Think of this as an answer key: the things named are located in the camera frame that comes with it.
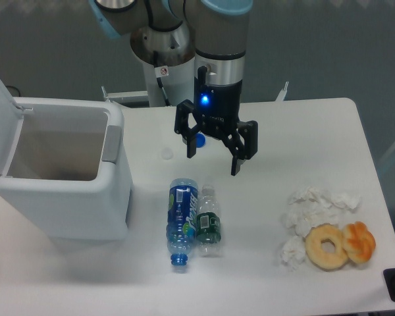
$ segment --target orange object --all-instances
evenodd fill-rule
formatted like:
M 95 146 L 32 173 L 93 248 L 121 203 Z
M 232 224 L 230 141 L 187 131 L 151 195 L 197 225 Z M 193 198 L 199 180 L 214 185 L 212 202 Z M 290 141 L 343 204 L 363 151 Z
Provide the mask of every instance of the orange object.
M 342 229 L 342 235 L 342 247 L 353 262 L 360 264 L 370 260 L 376 248 L 376 241 L 364 223 L 346 225 Z

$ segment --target donut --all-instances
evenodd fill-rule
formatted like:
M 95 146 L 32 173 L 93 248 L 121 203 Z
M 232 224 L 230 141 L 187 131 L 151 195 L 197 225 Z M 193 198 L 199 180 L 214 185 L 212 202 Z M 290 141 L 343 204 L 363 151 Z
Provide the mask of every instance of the donut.
M 332 242 L 335 252 L 326 252 L 323 242 Z M 347 253 L 342 247 L 342 232 L 330 224 L 313 228 L 305 238 L 305 250 L 309 259 L 325 270 L 342 267 L 348 260 Z
M 357 264 L 370 260 L 376 249 L 376 241 L 362 222 L 348 224 L 342 229 L 342 247 L 348 257 Z

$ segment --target crumpled tissue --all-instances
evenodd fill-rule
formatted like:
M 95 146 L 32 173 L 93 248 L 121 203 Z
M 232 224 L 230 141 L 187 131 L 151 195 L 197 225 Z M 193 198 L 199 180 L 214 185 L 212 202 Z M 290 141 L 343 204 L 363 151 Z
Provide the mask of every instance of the crumpled tissue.
M 331 193 L 328 190 L 308 186 L 292 194 L 288 203 L 294 204 L 303 201 L 315 201 L 327 209 L 335 206 L 339 209 L 355 212 L 361 203 L 361 196 L 348 192 Z
M 316 201 L 292 207 L 285 220 L 286 228 L 294 226 L 296 234 L 304 238 L 313 227 L 323 224 L 338 224 L 338 213 L 335 210 L 327 209 Z
M 291 237 L 282 247 L 281 260 L 291 271 L 295 271 L 305 259 L 305 246 L 300 236 Z

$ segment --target blue led light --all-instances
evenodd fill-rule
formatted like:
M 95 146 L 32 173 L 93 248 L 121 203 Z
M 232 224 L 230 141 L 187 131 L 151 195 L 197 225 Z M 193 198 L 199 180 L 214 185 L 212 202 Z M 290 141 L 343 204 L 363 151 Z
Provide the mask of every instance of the blue led light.
M 207 95 L 202 95 L 202 97 L 200 98 L 200 103 L 202 105 L 208 105 L 209 104 L 209 98 Z

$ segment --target bottle label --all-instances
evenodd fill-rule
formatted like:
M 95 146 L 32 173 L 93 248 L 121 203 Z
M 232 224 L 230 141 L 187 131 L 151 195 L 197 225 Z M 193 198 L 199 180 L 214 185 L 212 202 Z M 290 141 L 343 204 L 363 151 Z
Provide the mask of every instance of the bottle label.
M 196 236 L 199 236 L 200 234 L 221 235 L 219 217 L 216 216 L 215 213 L 206 212 L 199 214 L 197 216 L 196 223 L 197 223 Z
M 191 186 L 175 186 L 170 190 L 169 225 L 182 225 L 183 234 L 196 235 L 198 191 Z

